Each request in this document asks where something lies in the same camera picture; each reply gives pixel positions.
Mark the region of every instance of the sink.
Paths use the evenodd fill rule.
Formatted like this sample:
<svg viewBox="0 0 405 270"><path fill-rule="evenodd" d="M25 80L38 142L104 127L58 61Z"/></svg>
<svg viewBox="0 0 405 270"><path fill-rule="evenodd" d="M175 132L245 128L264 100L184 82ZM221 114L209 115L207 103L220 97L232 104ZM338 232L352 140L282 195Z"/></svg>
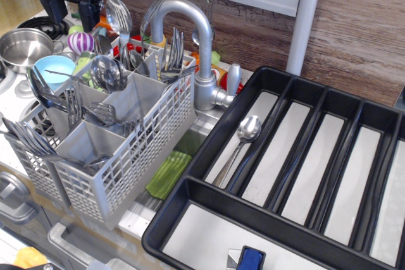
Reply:
<svg viewBox="0 0 405 270"><path fill-rule="evenodd" d="M194 156L224 112L225 109L222 107L197 110L197 119L178 141L174 150Z"/></svg>

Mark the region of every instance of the silver faucet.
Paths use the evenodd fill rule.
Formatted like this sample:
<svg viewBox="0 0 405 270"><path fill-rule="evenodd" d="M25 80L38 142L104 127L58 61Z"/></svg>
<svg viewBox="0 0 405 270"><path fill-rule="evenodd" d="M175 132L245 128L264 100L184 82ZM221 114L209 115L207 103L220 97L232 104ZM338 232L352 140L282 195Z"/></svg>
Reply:
<svg viewBox="0 0 405 270"><path fill-rule="evenodd" d="M211 70L212 29L204 12L187 0L164 0L151 20L151 37L154 43L163 42L163 19L170 12L188 16L199 34L199 71L196 73L194 107L200 110L213 109L216 105L229 107L240 82L240 66L233 64L228 72L227 91L217 87Z"/></svg>

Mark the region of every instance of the pot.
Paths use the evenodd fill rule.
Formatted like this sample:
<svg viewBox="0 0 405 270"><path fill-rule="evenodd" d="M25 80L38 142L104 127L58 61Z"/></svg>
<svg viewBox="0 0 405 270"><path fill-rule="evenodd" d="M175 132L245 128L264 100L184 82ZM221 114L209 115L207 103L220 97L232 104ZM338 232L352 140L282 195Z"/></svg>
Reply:
<svg viewBox="0 0 405 270"><path fill-rule="evenodd" d="M36 28L17 28L0 38L0 58L4 65L14 72L23 74L37 60L60 52L63 48L61 41L52 40Z"/></svg>

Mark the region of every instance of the faucet spout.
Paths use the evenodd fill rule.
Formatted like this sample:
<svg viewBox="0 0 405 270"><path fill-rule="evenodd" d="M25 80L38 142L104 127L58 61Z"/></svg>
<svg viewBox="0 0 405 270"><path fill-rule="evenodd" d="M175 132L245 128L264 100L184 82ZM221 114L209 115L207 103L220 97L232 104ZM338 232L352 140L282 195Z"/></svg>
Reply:
<svg viewBox="0 0 405 270"><path fill-rule="evenodd" d="M198 110L210 110L216 105L229 106L234 94L229 94L216 85L216 77L211 70L212 28L198 6L187 0L164 0L151 20L152 41L155 44L163 42L163 19L170 12L188 16L198 29L200 64L195 77L194 107Z"/></svg>
<svg viewBox="0 0 405 270"><path fill-rule="evenodd" d="M199 33L199 76L207 79L211 76L212 29L204 12L187 0L164 0L151 20L151 38L154 43L163 42L163 19L170 12L179 12L188 16Z"/></svg>

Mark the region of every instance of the green dish mat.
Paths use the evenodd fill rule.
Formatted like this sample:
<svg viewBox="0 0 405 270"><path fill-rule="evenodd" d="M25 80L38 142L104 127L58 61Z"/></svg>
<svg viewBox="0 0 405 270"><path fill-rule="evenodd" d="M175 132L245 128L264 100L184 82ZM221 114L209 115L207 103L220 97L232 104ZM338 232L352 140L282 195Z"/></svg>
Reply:
<svg viewBox="0 0 405 270"><path fill-rule="evenodd" d="M173 151L146 185L146 190L158 199L166 199L192 157Z"/></svg>

